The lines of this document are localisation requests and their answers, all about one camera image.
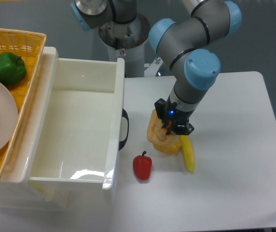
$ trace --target white plastic bin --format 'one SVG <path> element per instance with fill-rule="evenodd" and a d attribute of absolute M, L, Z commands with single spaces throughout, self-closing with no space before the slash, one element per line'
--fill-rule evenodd
<path fill-rule="evenodd" d="M 1 177 L 0 207 L 64 209 L 72 190 L 98 193 L 110 203 L 124 113 L 124 60 L 64 59 L 45 47 L 38 75 Z"/>

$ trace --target green bell pepper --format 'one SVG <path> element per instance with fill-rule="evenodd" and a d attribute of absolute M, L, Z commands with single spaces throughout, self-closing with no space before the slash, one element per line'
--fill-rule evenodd
<path fill-rule="evenodd" d="M 0 82 L 3 85 L 17 84 L 26 74 L 27 70 L 21 56 L 11 52 L 0 53 Z"/>

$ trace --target red bell pepper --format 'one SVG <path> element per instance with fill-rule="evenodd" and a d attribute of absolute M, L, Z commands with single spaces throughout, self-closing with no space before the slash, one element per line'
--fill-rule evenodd
<path fill-rule="evenodd" d="M 148 180 L 151 175 L 152 159 L 144 156 L 146 153 L 144 151 L 141 156 L 136 156 L 133 160 L 134 173 L 140 180 Z"/>

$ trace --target blue joint cap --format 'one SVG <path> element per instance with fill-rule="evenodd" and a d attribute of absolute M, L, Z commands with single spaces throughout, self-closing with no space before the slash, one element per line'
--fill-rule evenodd
<path fill-rule="evenodd" d="M 82 18 L 80 12 L 78 11 L 76 4 L 74 2 L 72 2 L 70 4 L 70 7 L 72 9 L 72 11 L 74 12 L 76 19 L 78 20 L 80 26 L 82 27 L 83 30 L 92 30 L 92 28 L 90 28 L 90 26 L 85 22 L 85 20 Z"/>
<path fill-rule="evenodd" d="M 225 1 L 224 3 L 228 6 L 230 13 L 230 27 L 227 35 L 231 35 L 240 29 L 242 14 L 237 4 L 232 1 Z"/>
<path fill-rule="evenodd" d="M 153 50 L 157 53 L 158 44 L 167 31 L 167 29 L 175 22 L 170 18 L 163 18 L 151 28 L 149 32 L 149 42 Z"/>
<path fill-rule="evenodd" d="M 208 90 L 221 72 L 220 60 L 205 49 L 192 51 L 185 60 L 184 74 L 188 82 L 199 90 Z"/>

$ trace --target yellow food item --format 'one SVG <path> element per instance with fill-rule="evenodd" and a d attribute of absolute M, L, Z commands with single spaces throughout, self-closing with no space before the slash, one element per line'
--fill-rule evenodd
<path fill-rule="evenodd" d="M 148 140 L 153 143 L 155 149 L 161 152 L 171 155 L 177 154 L 181 148 L 180 135 L 174 133 L 166 135 L 167 130 L 162 126 L 163 123 L 157 117 L 156 110 L 153 110 L 147 131 Z"/>
<path fill-rule="evenodd" d="M 184 165 L 192 173 L 195 169 L 195 155 L 191 141 L 187 135 L 181 135 L 180 140 L 182 143 Z"/>

